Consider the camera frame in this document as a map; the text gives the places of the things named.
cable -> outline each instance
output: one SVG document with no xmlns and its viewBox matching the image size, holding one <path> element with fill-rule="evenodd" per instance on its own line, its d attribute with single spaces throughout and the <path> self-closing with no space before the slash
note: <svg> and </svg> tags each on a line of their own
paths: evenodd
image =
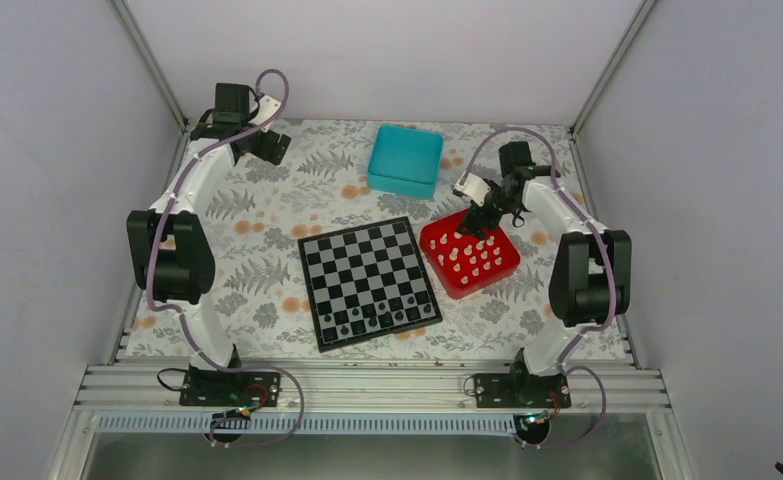
<svg viewBox="0 0 783 480">
<path fill-rule="evenodd" d="M 154 237 L 155 241 L 153 241 L 153 245 L 150 250 L 150 259 L 147 265 L 147 278 L 146 278 L 147 306 L 149 306 L 150 310 L 154 312 L 172 310 L 178 313 L 179 325 L 182 327 L 182 333 L 185 335 L 185 339 L 188 341 L 188 344 L 191 346 L 191 350 L 193 350 L 195 354 L 199 355 L 204 362 L 206 362 L 209 366 L 211 366 L 215 370 L 223 373 L 242 373 L 242 372 L 250 372 L 256 370 L 273 370 L 274 372 L 278 372 L 288 377 L 288 379 L 290 379 L 291 382 L 294 384 L 294 386 L 297 388 L 297 394 L 300 397 L 300 411 L 299 414 L 297 415 L 297 421 L 294 422 L 294 426 L 291 427 L 291 429 L 285 432 L 283 435 L 274 438 L 273 440 L 269 440 L 266 442 L 259 442 L 259 443 L 240 443 L 234 445 L 234 447 L 238 447 L 238 448 L 265 447 L 265 446 L 269 446 L 285 441 L 288 438 L 290 438 L 292 435 L 294 435 L 294 432 L 296 432 L 297 429 L 300 428 L 300 424 L 303 421 L 303 415 L 305 414 L 305 410 L 306 410 L 306 402 L 305 402 L 305 395 L 303 393 L 303 387 L 300 385 L 300 382 L 297 381 L 297 379 L 293 375 L 291 375 L 289 371 L 274 365 L 270 365 L 266 363 L 257 363 L 252 365 L 244 365 L 236 368 L 229 368 L 229 367 L 224 367 L 223 365 L 219 365 L 217 362 L 212 360 L 211 357 L 209 357 L 205 352 L 202 351 L 199 344 L 197 344 L 197 342 L 191 336 L 191 332 L 188 329 L 188 319 L 185 317 L 185 311 L 182 310 L 182 308 L 179 307 L 178 305 L 174 305 L 172 303 L 164 303 L 162 305 L 156 305 L 152 292 L 153 292 L 153 283 L 154 283 L 154 276 L 155 276 L 155 267 L 156 267 L 156 262 L 158 260 L 159 239 L 161 239 L 162 235 L 164 234 L 164 227 L 167 224 L 167 218 L 170 216 L 170 212 L 173 210 L 173 207 L 176 204 L 176 197 L 179 195 L 179 192 L 182 189 L 182 185 L 185 183 L 185 179 L 191 173 L 191 170 L 194 169 L 194 167 L 197 165 L 200 159 L 204 158 L 206 155 L 208 155 L 215 149 L 220 148 L 224 145 L 229 145 L 232 142 L 235 142 L 244 137 L 252 135 L 258 132 L 259 130 L 261 130 L 262 128 L 266 127 L 268 124 L 272 123 L 274 120 L 276 120 L 279 117 L 279 114 L 282 112 L 282 110 L 285 108 L 285 105 L 288 103 L 288 93 L 290 91 L 288 78 L 285 76 L 284 73 L 282 73 L 280 70 L 277 70 L 275 68 L 269 68 L 261 72 L 261 74 L 259 74 L 258 78 L 256 79 L 256 91 L 261 92 L 260 84 L 262 79 L 271 73 L 278 75 L 282 79 L 282 84 L 284 86 L 284 93 L 282 94 L 282 102 L 280 102 L 279 108 L 276 110 L 276 112 L 273 115 L 271 115 L 270 118 L 268 118 L 264 122 L 254 127 L 251 127 L 247 130 L 244 130 L 243 132 L 232 135 L 231 137 L 224 138 L 223 140 L 213 143 L 207 147 L 204 147 L 202 150 L 200 150 L 197 154 L 193 156 L 193 158 L 188 162 L 188 165 L 185 166 L 185 168 L 176 178 L 176 183 L 173 186 L 173 191 L 171 192 L 170 198 L 167 200 L 167 205 L 164 207 L 164 212 L 162 212 L 161 218 L 159 218 L 158 220 L 158 224 L 156 225 L 156 229 L 155 229 L 155 237 Z M 230 445 L 227 443 L 219 442 L 214 439 L 214 429 L 217 428 L 217 426 L 219 426 L 222 423 L 223 422 L 220 423 L 215 422 L 212 424 L 211 431 L 209 432 L 209 440 L 211 441 L 212 446 Z"/>
<path fill-rule="evenodd" d="M 181 392 L 182 387 L 171 387 L 161 379 L 161 374 L 164 372 L 188 373 L 188 371 L 181 368 L 162 368 L 158 371 L 158 373 L 155 374 L 155 379 L 158 380 L 159 385 L 164 387 L 165 390 L 170 390 L 171 392 Z"/>
<path fill-rule="evenodd" d="M 538 140 L 541 140 L 541 143 L 543 143 L 544 146 L 547 147 L 547 151 L 550 152 L 550 165 L 551 165 L 550 183 L 553 186 L 553 190 L 556 192 L 556 195 L 562 200 L 562 202 L 565 205 L 567 205 L 567 207 L 570 208 L 571 211 L 573 211 L 583 223 L 585 223 L 585 225 L 588 227 L 588 230 L 591 232 L 591 236 L 594 237 L 594 242 L 597 244 L 597 248 L 600 250 L 600 257 L 603 259 L 603 270 L 606 273 L 606 283 L 609 287 L 609 310 L 608 312 L 606 312 L 606 320 L 600 326 L 594 325 L 594 326 L 585 327 L 582 330 L 580 330 L 580 332 L 573 338 L 573 340 L 571 340 L 570 343 L 568 343 L 565 349 L 562 350 L 562 353 L 559 354 L 559 357 L 557 359 L 557 367 L 562 375 L 568 376 L 577 370 L 584 370 L 588 372 L 588 374 L 591 375 L 592 378 L 594 378 L 594 380 L 597 382 L 597 385 L 600 387 L 600 403 L 601 403 L 600 416 L 597 417 L 597 421 L 594 422 L 594 425 L 592 425 L 591 429 L 589 429 L 587 432 L 585 432 L 584 435 L 577 438 L 576 440 L 572 440 L 570 442 L 562 443 L 558 445 L 548 445 L 548 446 L 536 445 L 537 449 L 553 450 L 557 448 L 570 447 L 585 440 L 600 427 L 600 423 L 603 421 L 603 417 L 606 415 L 606 389 L 603 387 L 603 381 L 600 380 L 600 377 L 597 376 L 597 374 L 594 373 L 594 371 L 592 371 L 590 368 L 586 366 L 575 365 L 565 370 L 565 359 L 568 357 L 568 355 L 571 353 L 574 347 L 577 346 L 577 344 L 582 340 L 582 338 L 588 332 L 602 332 L 603 330 L 609 328 L 609 325 L 611 325 L 612 321 L 615 319 L 615 309 L 617 308 L 617 302 L 618 302 L 617 293 L 615 289 L 615 274 L 612 271 L 612 263 L 609 261 L 609 255 L 606 253 L 606 244 L 603 242 L 603 237 L 600 235 L 600 232 L 597 231 L 597 228 L 591 222 L 591 218 L 588 215 L 586 215 L 585 212 L 583 212 L 582 209 L 576 203 L 574 203 L 573 199 L 567 193 L 565 193 L 565 189 L 561 185 L 559 185 L 558 180 L 556 180 L 556 177 L 558 175 L 558 170 L 559 170 L 559 162 L 556 159 L 556 151 L 553 149 L 553 145 L 551 145 L 550 142 L 547 141 L 546 138 L 544 138 L 544 135 L 541 135 L 538 132 L 535 132 L 533 130 L 524 127 L 504 127 L 492 132 L 490 135 L 485 137 L 482 143 L 480 143 L 479 146 L 476 147 L 476 150 L 474 150 L 473 156 L 471 156 L 468 166 L 465 168 L 462 177 L 459 179 L 459 183 L 464 185 L 465 180 L 467 180 L 468 175 L 471 172 L 471 169 L 473 169 L 473 164 L 476 161 L 476 157 L 479 156 L 479 153 L 482 151 L 483 147 L 485 147 L 485 144 L 490 142 L 491 139 L 496 137 L 497 135 L 506 132 L 519 132 L 519 133 L 525 133 L 527 135 L 532 135 Z M 521 442 L 521 445 L 524 446 L 526 445 L 526 442 L 521 440 L 517 436 L 517 434 L 515 434 L 515 439 Z"/>
</svg>

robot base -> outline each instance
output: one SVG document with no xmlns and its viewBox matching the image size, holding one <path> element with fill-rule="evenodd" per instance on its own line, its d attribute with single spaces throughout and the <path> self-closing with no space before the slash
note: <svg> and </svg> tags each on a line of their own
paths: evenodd
<svg viewBox="0 0 783 480">
<path fill-rule="evenodd" d="M 241 366 L 238 350 L 232 347 L 229 368 Z M 281 376 L 276 372 L 224 373 L 189 366 L 179 395 L 183 407 L 256 407 L 259 393 L 267 389 L 265 407 L 275 407 Z"/>
<path fill-rule="evenodd" d="M 473 376 L 473 383 L 476 408 L 551 409 L 554 405 L 550 393 L 556 395 L 559 408 L 571 406 L 568 380 L 561 374 L 547 377 L 525 375 L 520 388 L 511 373 L 478 373 Z"/>
</svg>

red peg board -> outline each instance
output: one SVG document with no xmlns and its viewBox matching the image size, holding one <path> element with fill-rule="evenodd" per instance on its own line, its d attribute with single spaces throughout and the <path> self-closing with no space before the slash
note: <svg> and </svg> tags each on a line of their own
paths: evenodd
<svg viewBox="0 0 783 480">
<path fill-rule="evenodd" d="M 468 213 L 463 210 L 454 213 L 441 220 L 430 223 L 423 227 L 420 232 L 420 250 L 432 265 L 432 269 L 438 275 L 444 290 L 451 298 L 459 299 L 466 295 L 484 288 L 492 283 L 502 280 L 518 268 L 521 262 L 521 256 L 515 249 L 509 238 L 503 233 L 503 229 L 497 227 L 496 230 L 486 230 L 487 237 L 494 237 L 494 244 L 485 243 L 482 249 L 477 249 L 479 239 L 470 235 L 462 235 L 456 238 L 454 233 L 462 223 L 462 219 Z M 446 243 L 441 243 L 444 235 Z M 465 248 L 471 247 L 471 254 L 465 254 Z M 454 248 L 458 248 L 456 260 L 450 260 L 450 253 Z M 499 248 L 499 253 L 494 254 L 495 249 Z M 444 265 L 438 260 L 438 256 L 444 256 Z M 497 258 L 501 259 L 500 265 L 496 264 Z M 459 271 L 454 270 L 455 265 L 459 265 Z M 474 269 L 478 269 L 479 275 L 474 275 Z M 467 277 L 467 283 L 462 283 L 462 279 Z"/>
</svg>

floral tablecloth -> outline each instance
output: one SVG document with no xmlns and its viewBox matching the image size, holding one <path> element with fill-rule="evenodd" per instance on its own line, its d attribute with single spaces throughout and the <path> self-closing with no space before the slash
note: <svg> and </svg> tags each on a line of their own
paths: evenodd
<svg viewBox="0 0 783 480">
<path fill-rule="evenodd" d="M 283 120 L 275 130 L 293 138 L 279 166 L 245 156 L 228 174 L 203 220 L 217 262 L 212 289 L 220 320 L 242 356 L 337 359 L 509 359 L 544 322 L 558 321 L 547 301 L 556 244 L 540 221 L 526 214 L 521 228 L 502 227 L 522 261 L 511 276 L 461 300 L 444 292 L 431 267 L 444 321 L 321 354 L 317 350 L 296 239 L 397 216 L 408 216 L 415 234 L 424 225 L 466 208 L 451 192 L 479 142 L 501 124 L 406 124 L 440 133 L 444 152 L 431 200 L 372 191 L 365 173 L 381 122 Z M 563 181 L 579 193 L 568 133 L 531 126 L 553 143 Z M 497 180 L 497 148 L 522 135 L 505 134 L 483 150 L 474 173 Z M 533 160 L 549 163 L 547 150 L 530 140 Z M 144 302 L 132 326 L 127 355 L 190 353 L 171 312 L 153 313 Z M 621 359 L 615 324 L 589 335 L 575 359 Z"/>
</svg>

teal box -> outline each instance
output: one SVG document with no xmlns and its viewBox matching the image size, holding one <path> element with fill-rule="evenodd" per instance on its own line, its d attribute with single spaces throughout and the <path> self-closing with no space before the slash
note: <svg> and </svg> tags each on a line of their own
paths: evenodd
<svg viewBox="0 0 783 480">
<path fill-rule="evenodd" d="M 437 133 L 383 125 L 367 166 L 367 185 L 383 192 L 432 198 L 442 148 L 444 139 Z"/>
</svg>

